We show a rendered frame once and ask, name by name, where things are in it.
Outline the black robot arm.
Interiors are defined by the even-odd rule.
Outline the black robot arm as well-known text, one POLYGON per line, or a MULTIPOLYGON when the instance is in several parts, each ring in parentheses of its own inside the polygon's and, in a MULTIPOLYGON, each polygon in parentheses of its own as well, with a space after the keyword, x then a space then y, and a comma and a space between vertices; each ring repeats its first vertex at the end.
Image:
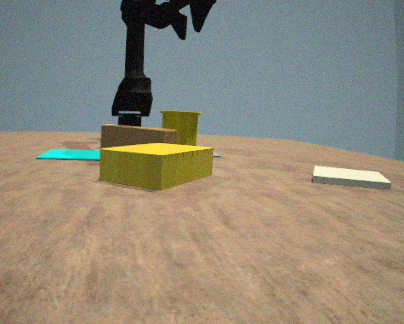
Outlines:
POLYGON ((144 65, 145 24, 140 13, 154 5, 156 0, 122 0, 121 18, 127 26, 126 59, 124 79, 118 86, 113 105, 112 116, 118 117, 118 125, 141 127, 141 117, 150 116, 152 107, 151 80, 146 77, 144 65), (138 111, 123 113, 119 111, 138 111), (141 116, 141 117, 137 117, 141 116))

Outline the olive yellow cup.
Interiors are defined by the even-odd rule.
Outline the olive yellow cup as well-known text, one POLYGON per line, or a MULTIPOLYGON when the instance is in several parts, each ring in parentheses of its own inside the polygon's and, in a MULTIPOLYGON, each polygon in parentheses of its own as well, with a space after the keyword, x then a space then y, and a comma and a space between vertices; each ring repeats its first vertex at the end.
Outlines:
POLYGON ((176 145, 196 146, 200 112, 161 110, 160 113, 163 113, 162 129, 177 130, 176 145))

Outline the cream flat rectangular slab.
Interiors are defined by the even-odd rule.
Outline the cream flat rectangular slab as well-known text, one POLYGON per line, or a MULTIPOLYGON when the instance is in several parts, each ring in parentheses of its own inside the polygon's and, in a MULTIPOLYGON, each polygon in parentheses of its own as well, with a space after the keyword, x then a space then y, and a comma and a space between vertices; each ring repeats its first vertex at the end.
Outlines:
POLYGON ((379 172, 360 171, 336 167, 318 167, 314 166, 313 182, 359 186, 365 188, 390 189, 391 182, 379 172))

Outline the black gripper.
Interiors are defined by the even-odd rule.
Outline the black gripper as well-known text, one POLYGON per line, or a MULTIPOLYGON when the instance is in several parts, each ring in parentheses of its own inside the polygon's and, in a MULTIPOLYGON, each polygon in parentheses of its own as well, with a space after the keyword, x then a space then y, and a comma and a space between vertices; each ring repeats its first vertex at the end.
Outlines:
POLYGON ((166 28, 171 24, 179 39, 185 40, 187 16, 178 11, 190 5, 192 24, 194 30, 199 33, 214 3, 216 0, 169 0, 160 5, 154 4, 141 12, 141 22, 157 29, 166 28))

